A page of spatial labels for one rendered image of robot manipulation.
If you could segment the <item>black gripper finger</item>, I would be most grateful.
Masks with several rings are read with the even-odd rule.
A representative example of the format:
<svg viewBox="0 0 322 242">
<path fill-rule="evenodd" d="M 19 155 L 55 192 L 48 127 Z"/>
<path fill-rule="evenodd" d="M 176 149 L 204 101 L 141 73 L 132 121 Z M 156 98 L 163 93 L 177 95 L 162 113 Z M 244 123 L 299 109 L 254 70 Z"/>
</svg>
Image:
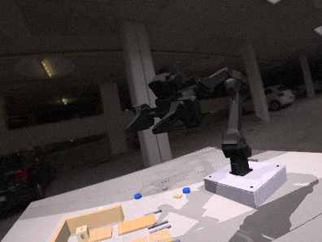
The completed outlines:
<svg viewBox="0 0 322 242">
<path fill-rule="evenodd" d="M 183 101 L 172 102 L 169 112 L 152 128 L 154 135 L 190 129 L 189 116 Z"/>
<path fill-rule="evenodd" d="M 150 129 L 146 117 L 141 107 L 134 109 L 135 117 L 131 123 L 125 128 L 126 133 L 139 132 L 142 130 Z"/>
</svg>

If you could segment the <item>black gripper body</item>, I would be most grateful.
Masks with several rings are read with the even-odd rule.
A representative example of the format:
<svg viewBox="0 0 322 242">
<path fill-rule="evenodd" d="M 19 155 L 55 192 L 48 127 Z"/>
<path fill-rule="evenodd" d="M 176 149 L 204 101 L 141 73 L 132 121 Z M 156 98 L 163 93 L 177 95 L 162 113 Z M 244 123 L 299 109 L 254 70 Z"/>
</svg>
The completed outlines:
<svg viewBox="0 0 322 242">
<path fill-rule="evenodd" d="M 178 101 L 183 101 L 185 103 L 185 108 L 189 116 L 191 127 L 198 127 L 202 123 L 203 119 L 198 99 L 194 95 L 186 97 L 182 93 L 180 98 L 178 98 L 176 102 Z M 154 118 L 159 117 L 160 119 L 162 119 L 169 112 L 172 102 L 174 102 L 172 98 L 167 97 L 164 100 L 157 101 L 155 103 L 157 107 L 155 108 L 150 108 L 149 105 L 144 103 L 134 106 L 132 110 L 134 113 L 134 109 L 136 107 L 141 107 L 146 117 L 147 123 L 149 124 L 149 127 L 151 127 L 154 125 Z"/>
</svg>

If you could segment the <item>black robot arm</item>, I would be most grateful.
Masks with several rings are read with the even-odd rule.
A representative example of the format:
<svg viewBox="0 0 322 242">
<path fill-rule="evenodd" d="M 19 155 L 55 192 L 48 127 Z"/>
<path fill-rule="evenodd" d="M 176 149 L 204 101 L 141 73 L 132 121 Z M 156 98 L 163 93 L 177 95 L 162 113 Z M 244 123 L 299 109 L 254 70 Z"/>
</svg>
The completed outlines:
<svg viewBox="0 0 322 242">
<path fill-rule="evenodd" d="M 222 83 L 230 95 L 228 131 L 222 135 L 221 142 L 225 157 L 230 158 L 229 174 L 244 176 L 253 171 L 248 163 L 251 147 L 242 133 L 242 96 L 246 92 L 247 78 L 239 71 L 226 67 L 208 78 L 191 76 L 187 79 L 180 62 L 176 61 L 162 67 L 159 72 L 160 75 L 155 76 L 148 84 L 157 97 L 155 102 L 167 97 L 175 102 L 182 93 L 186 97 L 194 95 L 197 99 L 207 98 L 214 91 L 214 87 Z"/>
</svg>

